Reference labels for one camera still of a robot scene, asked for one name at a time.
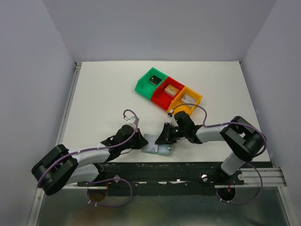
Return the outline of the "grey-green card holder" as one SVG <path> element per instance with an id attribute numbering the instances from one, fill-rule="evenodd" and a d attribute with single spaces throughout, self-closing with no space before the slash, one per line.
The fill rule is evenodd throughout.
<path id="1" fill-rule="evenodd" d="M 157 135 L 144 134 L 143 136 L 148 144 L 141 149 L 142 153 L 156 154 L 156 155 L 170 155 L 174 148 L 174 145 L 157 145 Z"/>

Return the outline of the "silver VIP credit card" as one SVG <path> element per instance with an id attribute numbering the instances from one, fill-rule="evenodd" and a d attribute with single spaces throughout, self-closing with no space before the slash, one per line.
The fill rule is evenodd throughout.
<path id="1" fill-rule="evenodd" d="M 155 140 L 149 140 L 149 144 L 144 147 L 144 152 L 158 153 L 158 145 L 155 144 Z"/>

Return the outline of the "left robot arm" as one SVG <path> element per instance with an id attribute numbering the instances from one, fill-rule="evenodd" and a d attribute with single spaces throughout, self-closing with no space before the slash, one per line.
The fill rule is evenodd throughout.
<path id="1" fill-rule="evenodd" d="M 98 163 L 112 161 L 124 150 L 139 150 L 147 144 L 139 129 L 123 125 L 115 135 L 95 147 L 76 150 L 63 144 L 55 146 L 33 166 L 31 173 L 46 195 L 57 193 L 67 184 L 82 181 L 99 186 L 104 182 L 104 174 L 96 167 Z"/>

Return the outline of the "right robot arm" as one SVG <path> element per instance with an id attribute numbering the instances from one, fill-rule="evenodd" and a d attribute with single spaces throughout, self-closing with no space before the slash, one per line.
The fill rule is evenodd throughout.
<path id="1" fill-rule="evenodd" d="M 155 144 L 170 145 L 180 138 L 193 144 L 213 141 L 224 141 L 228 144 L 232 153 L 216 173 L 217 181 L 223 185 L 232 181 L 233 174 L 239 168 L 263 153 L 267 147 L 265 136 L 241 116 L 223 124 L 206 126 L 196 125 L 186 112 L 180 111 L 170 122 L 164 124 Z"/>

